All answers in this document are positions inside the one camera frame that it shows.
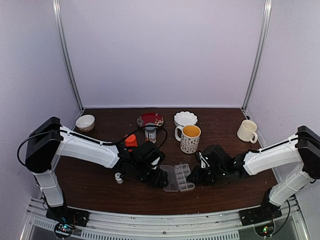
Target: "wooden table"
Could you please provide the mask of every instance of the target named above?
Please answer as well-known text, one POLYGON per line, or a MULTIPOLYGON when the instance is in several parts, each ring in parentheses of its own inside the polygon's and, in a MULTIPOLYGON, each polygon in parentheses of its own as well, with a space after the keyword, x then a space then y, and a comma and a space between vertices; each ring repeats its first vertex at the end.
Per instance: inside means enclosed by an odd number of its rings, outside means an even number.
MULTIPOLYGON (((237 130, 245 119, 240 109, 224 108, 120 108, 86 109, 84 114, 95 117, 95 128, 86 135, 103 141, 117 141, 136 129, 136 119, 143 113, 157 112, 164 118, 168 139, 161 148, 166 154, 163 165, 189 164, 193 169, 198 163, 191 154, 180 150, 175 139, 174 115, 190 111, 198 116, 201 128, 199 149, 221 145, 232 157, 248 149, 258 149, 258 143, 246 143, 237 138, 237 130)), ((144 132, 137 134, 138 144, 145 140, 144 132)), ((157 131, 160 143, 164 133, 157 131)), ((164 192, 141 183, 134 176, 123 184, 115 181, 115 171, 95 163, 62 157, 56 175, 64 191, 68 206, 95 211, 138 214, 176 215, 212 213, 259 205, 267 189, 277 184, 271 170, 238 182, 219 183, 213 186, 197 185, 189 192, 164 192)))

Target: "red patterned plate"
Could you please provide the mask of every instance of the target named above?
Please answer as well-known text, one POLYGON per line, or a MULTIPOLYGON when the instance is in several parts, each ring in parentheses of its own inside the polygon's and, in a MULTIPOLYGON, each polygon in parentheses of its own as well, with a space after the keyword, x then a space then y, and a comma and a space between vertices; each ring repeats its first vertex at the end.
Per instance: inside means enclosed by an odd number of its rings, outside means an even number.
POLYGON ((140 128, 149 123, 162 126, 164 124, 164 118, 159 113, 149 112, 142 114, 136 120, 136 124, 138 124, 140 128))

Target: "white wall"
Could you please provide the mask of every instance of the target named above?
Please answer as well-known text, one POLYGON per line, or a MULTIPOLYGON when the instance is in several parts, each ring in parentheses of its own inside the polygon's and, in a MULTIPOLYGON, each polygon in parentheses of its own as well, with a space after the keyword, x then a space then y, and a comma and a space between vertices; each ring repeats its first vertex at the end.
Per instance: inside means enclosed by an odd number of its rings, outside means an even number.
MULTIPOLYGON (((248 111, 267 145, 306 125, 320 134, 320 1, 274 0, 248 111)), ((284 178, 293 165, 279 168, 284 178)), ((320 181, 297 194, 311 239, 320 236, 320 181)))
POLYGON ((31 196, 39 196, 32 174, 18 163, 18 145, 49 117, 72 127, 79 112, 52 1, 0 1, 0 33, 0 238, 14 240, 31 196))
POLYGON ((85 107, 240 107, 263 0, 61 1, 85 107))

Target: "small white bottle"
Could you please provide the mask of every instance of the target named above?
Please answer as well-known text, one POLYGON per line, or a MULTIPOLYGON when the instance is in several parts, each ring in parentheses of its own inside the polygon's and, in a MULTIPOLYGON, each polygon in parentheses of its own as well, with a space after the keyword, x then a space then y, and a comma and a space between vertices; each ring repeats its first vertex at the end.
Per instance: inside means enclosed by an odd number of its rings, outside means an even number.
POLYGON ((155 144, 157 141, 156 127, 155 126, 148 126, 148 125, 155 125, 155 124, 154 123, 147 123, 146 124, 146 127, 144 128, 145 140, 153 142, 155 144))

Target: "cream mug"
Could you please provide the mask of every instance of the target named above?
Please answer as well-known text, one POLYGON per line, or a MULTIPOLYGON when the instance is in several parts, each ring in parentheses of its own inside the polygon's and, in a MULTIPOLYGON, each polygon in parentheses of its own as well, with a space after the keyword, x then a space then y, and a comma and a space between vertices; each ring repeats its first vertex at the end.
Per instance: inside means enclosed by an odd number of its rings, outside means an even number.
POLYGON ((251 120, 243 120, 236 135, 244 142, 255 144, 258 140, 257 124, 251 120))
POLYGON ((175 139, 180 142, 180 149, 186 154, 193 154, 197 151, 201 130, 195 125, 177 126, 175 128, 175 139))

